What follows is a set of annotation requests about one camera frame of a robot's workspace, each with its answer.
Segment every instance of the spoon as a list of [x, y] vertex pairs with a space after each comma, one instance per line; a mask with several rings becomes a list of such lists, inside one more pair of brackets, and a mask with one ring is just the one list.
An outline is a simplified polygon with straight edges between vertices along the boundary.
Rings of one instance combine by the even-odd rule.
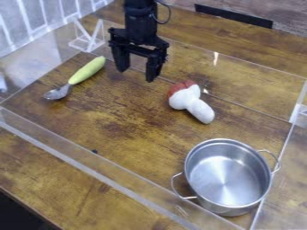
[[69, 83], [61, 88], [51, 90], [43, 97], [49, 100], [65, 98], [70, 94], [73, 86], [93, 77], [103, 68], [105, 63], [106, 57], [95, 57], [71, 76]]

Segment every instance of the wooden surface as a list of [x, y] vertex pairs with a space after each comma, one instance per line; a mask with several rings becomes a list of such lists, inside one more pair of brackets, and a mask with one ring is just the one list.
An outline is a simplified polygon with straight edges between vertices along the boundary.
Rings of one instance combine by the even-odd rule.
[[0, 188], [62, 229], [185, 229], [0, 129]]
[[[122, 0], [114, 1], [98, 16], [125, 24], [122, 5]], [[170, 23], [159, 27], [161, 36], [293, 74], [307, 75], [306, 38], [175, 7], [171, 11]]]
[[277, 173], [274, 188], [259, 213], [255, 229], [307, 228], [307, 119], [305, 128], [293, 130], [282, 158], [282, 169]]
[[[119, 5], [121, 3], [117, 2], [103, 10], [103, 16], [115, 22], [123, 21], [123, 15], [118, 13], [122, 11]], [[269, 33], [255, 27], [238, 27], [241, 24], [237, 22], [227, 22], [178, 9], [174, 10], [174, 17], [175, 19], [183, 17], [186, 21], [181, 20], [183, 26], [177, 20], [173, 20], [171, 24], [161, 27], [165, 28], [162, 29], [162, 33], [166, 37], [207, 49], [217, 47], [219, 49], [214, 50], [218, 52], [225, 50], [230, 52], [229, 54], [235, 54], [237, 57], [250, 58], [267, 63], [270, 66], [291, 68], [302, 74], [306, 73], [303, 62], [297, 62], [298, 56], [305, 56], [305, 54], [294, 52], [295, 47], [293, 44], [299, 41], [297, 38], [287, 37], [289, 35], [286, 37], [281, 36], [281, 43], [273, 43], [274, 47], [269, 47], [266, 46], [267, 42], [270, 39], [277, 38], [275, 33]], [[213, 21], [215, 24], [207, 27], [207, 24], [202, 23], [203, 19]], [[93, 23], [95, 22], [94, 17], [87, 17], [85, 22], [89, 27], [93, 27]], [[231, 30], [231, 33], [235, 33], [241, 38], [238, 39], [234, 36], [226, 39], [223, 32], [221, 33], [222, 28], [223, 30]], [[198, 36], [198, 31], [201, 31], [201, 35], [206, 34], [210, 40], [205, 40], [205, 37]], [[259, 33], [261, 35], [266, 34], [266, 37], [259, 35], [255, 38], [254, 35]], [[177, 71], [183, 71], [185, 63], [171, 60], [171, 64], [175, 67], [171, 65], [166, 66], [163, 76], [169, 77], [173, 81], [179, 81], [189, 74], [189, 77], [202, 84], [203, 76], [195, 72], [191, 74], [199, 68], [198, 61], [202, 61], [198, 60], [201, 54], [197, 49], [193, 49], [191, 46], [178, 46], [174, 52], [178, 52], [178, 54], [187, 52], [191, 55], [189, 57], [194, 60], [194, 64], [189, 66], [190, 68], [187, 67], [186, 72], [177, 75]], [[57, 86], [65, 84], [69, 77], [91, 59], [94, 59], [94, 56], [90, 54], [79, 54], [12, 97], [3, 106], [87, 149], [97, 149], [101, 155], [167, 189], [171, 188], [170, 179], [173, 175], [183, 170], [183, 160], [190, 149], [206, 139], [215, 137], [234, 138], [250, 144], [257, 149], [267, 148], [275, 153], [281, 152], [290, 131], [289, 122], [274, 119], [219, 98], [203, 95], [203, 100], [213, 106], [217, 112], [214, 122], [210, 125], [205, 125], [189, 115], [187, 111], [175, 111], [169, 106], [166, 94], [171, 86], [170, 81], [158, 79], [154, 83], [149, 84], [145, 75], [135, 70], [129, 70], [123, 75], [119, 74], [114, 63], [110, 61], [106, 68], [87, 82], [75, 86], [71, 95], [66, 99], [59, 102], [47, 102], [42, 98], [42, 95]], [[233, 64], [238, 66], [239, 72], [257, 72], [250, 65]], [[273, 73], [269, 75], [274, 76], [274, 84], [278, 86], [273, 86], [273, 89], [286, 87], [283, 78], [278, 78], [273, 70], [270, 72]], [[230, 77], [234, 76], [235, 72], [230, 71]], [[242, 85], [247, 84], [249, 80], [251, 79], [242, 78]], [[215, 92], [215, 87], [221, 86], [214, 85], [215, 81], [211, 79], [210, 83], [210, 90]], [[294, 87], [299, 85], [297, 81], [290, 83]], [[257, 96], [253, 97], [249, 103], [251, 103], [251, 106], [259, 106], [258, 109], [261, 110], [265, 107], [262, 107], [262, 103], [259, 105], [257, 99]], [[273, 112], [277, 114], [282, 110], [278, 107], [275, 108], [277, 111], [273, 109]], [[283, 114], [290, 115], [289, 105], [285, 105]], [[61, 227], [65, 229], [77, 229], [74, 221], [81, 203], [74, 202], [74, 200], [82, 200], [87, 191], [91, 191], [87, 197], [87, 200], [90, 200], [89, 208], [83, 209], [83, 218], [78, 222], [81, 229], [89, 229], [90, 227], [91, 229], [95, 229], [94, 227], [105, 229], [105, 225], [110, 227], [106, 229], [130, 229], [130, 227], [131, 229], [165, 229], [161, 224], [155, 226], [157, 222], [161, 223], [161, 220], [165, 221], [165, 217], [158, 213], [154, 212], [155, 214], [151, 215], [153, 210], [147, 210], [143, 206], [141, 207], [123, 194], [119, 194], [117, 190], [114, 191], [117, 195], [107, 198], [102, 197], [98, 192], [101, 183], [95, 179], [90, 178], [85, 173], [79, 172], [74, 167], [57, 160], [49, 154], [42, 153], [42, 150], [38, 150], [34, 146], [28, 146], [20, 139], [12, 141], [12, 138], [16, 137], [12, 135], [7, 136], [7, 133], [4, 134], [4, 138], [2, 138], [4, 146], [7, 146], [0, 151], [3, 153], [2, 157], [4, 157], [2, 165], [6, 164], [4, 168], [11, 167], [12, 169], [11, 173], [2, 171], [2, 186], [6, 185], [7, 190], [16, 196], [16, 199], [20, 199], [22, 202], [35, 208]], [[22, 149], [30, 149], [30, 151], [27, 151], [28, 158], [20, 158], [22, 160], [19, 160], [18, 164], [10, 157], [12, 149], [20, 149], [19, 142], [23, 146]], [[274, 165], [274, 160], [270, 157], [267, 157], [267, 161], [270, 165]], [[20, 173], [14, 173], [16, 168], [20, 168]], [[35, 173], [39, 182], [33, 180], [30, 183], [27, 181], [31, 180], [26, 174], [28, 170], [31, 170], [31, 173], [39, 172]], [[45, 171], [54, 171], [54, 173], [50, 175], [49, 173], [43, 173]], [[187, 189], [185, 181], [179, 183], [179, 187], [183, 187], [183, 192], [191, 192]], [[66, 200], [63, 201], [61, 198], [67, 197], [71, 191], [77, 195], [66, 203]], [[110, 216], [102, 218], [101, 213], [105, 213], [105, 210], [102, 210], [105, 199], [107, 199], [109, 207], [117, 207], [113, 205], [113, 202], [118, 199], [118, 196], [122, 198], [123, 203], [126, 203], [126, 200], [130, 200], [127, 201], [129, 205], [137, 208], [127, 210], [127, 206], [122, 205], [121, 210], [123, 212], [121, 212], [119, 216], [114, 210]], [[62, 214], [66, 209], [73, 209], [73, 211], [66, 213], [67, 216], [63, 216]], [[255, 212], [257, 210], [249, 215], [230, 218], [230, 221], [243, 228], [249, 228], [254, 221]], [[138, 222], [135, 226], [123, 228], [125, 221], [134, 219], [134, 215], [141, 215], [141, 219], [145, 219], [145, 221]], [[170, 229], [177, 227], [173, 221], [167, 220], [167, 223]]]
[[203, 4], [261, 17], [274, 21], [274, 29], [307, 36], [307, 4], [305, 0], [170, 0], [169, 2], [191, 11], [195, 10], [195, 4]]
[[[217, 112], [215, 121], [206, 126], [169, 106], [169, 82], [158, 79], [149, 84], [143, 73], [134, 70], [122, 75], [111, 62], [65, 100], [46, 101], [43, 93], [63, 84], [91, 59], [94, 56], [79, 54], [3, 106], [167, 189], [173, 175], [183, 170], [190, 149], [207, 139], [227, 137], [281, 152], [287, 122], [205, 97]], [[185, 181], [179, 187], [187, 187]], [[254, 212], [230, 220], [249, 227], [253, 219]]]

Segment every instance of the toy mushroom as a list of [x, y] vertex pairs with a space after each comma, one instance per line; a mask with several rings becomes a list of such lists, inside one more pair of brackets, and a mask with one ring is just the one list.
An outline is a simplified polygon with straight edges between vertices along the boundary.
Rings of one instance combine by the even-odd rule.
[[169, 91], [169, 102], [175, 110], [187, 109], [193, 115], [206, 124], [215, 118], [215, 112], [201, 99], [199, 85], [187, 80], [175, 84]]

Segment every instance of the black cable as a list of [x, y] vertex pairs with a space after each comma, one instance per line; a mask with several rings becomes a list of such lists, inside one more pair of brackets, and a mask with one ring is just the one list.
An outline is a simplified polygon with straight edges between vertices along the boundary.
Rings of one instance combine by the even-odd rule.
[[162, 21], [159, 21], [159, 19], [157, 18], [157, 16], [153, 14], [153, 17], [154, 17], [154, 19], [155, 19], [155, 21], [159, 23], [159, 24], [166, 24], [169, 21], [170, 21], [170, 19], [171, 19], [171, 8], [170, 8], [170, 6], [165, 3], [165, 2], [162, 2], [162, 0], [155, 0], [155, 2], [158, 3], [158, 4], [161, 4], [161, 5], [163, 5], [163, 6], [166, 6], [167, 8], [169, 8], [169, 19], [165, 21], [165, 22], [162, 22]]

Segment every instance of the stainless steel pot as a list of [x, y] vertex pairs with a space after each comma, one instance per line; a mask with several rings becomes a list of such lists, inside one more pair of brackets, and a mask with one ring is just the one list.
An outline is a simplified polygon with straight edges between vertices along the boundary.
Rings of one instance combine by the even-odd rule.
[[[278, 162], [271, 172], [259, 152], [271, 154]], [[281, 168], [275, 155], [267, 150], [257, 151], [245, 143], [231, 139], [211, 139], [201, 143], [189, 153], [185, 161], [185, 176], [202, 206], [225, 217], [246, 214], [269, 193], [273, 173]]]

